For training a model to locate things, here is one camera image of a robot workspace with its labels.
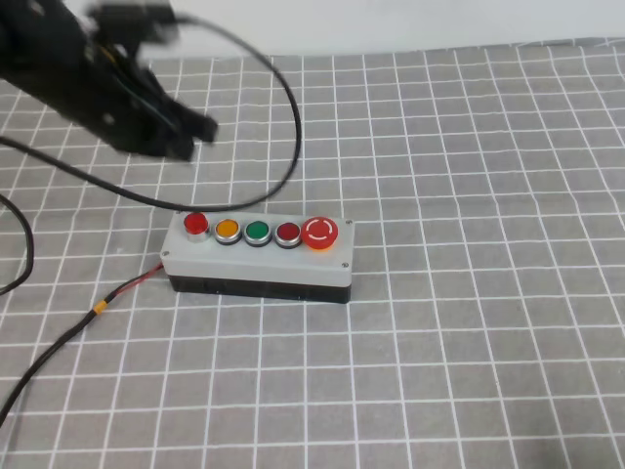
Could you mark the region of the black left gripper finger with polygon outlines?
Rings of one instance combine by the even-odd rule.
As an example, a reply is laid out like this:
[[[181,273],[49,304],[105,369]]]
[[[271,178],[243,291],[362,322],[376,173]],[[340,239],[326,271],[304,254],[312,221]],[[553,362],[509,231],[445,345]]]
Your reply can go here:
[[[178,127],[140,109],[104,116],[104,140],[118,151],[141,156],[190,161],[194,142]]]
[[[204,143],[213,144],[215,142],[219,124],[214,118],[186,107],[171,98],[160,85],[154,73],[149,69],[146,69],[146,80],[156,91],[162,106],[178,120],[183,131]]]

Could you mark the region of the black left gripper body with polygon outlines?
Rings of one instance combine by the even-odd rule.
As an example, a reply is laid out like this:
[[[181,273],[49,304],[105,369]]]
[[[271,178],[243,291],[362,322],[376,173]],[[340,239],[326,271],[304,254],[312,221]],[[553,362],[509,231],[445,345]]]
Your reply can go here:
[[[104,116],[140,109],[169,113],[146,69],[87,33],[61,1],[1,4],[1,77],[104,140]]]

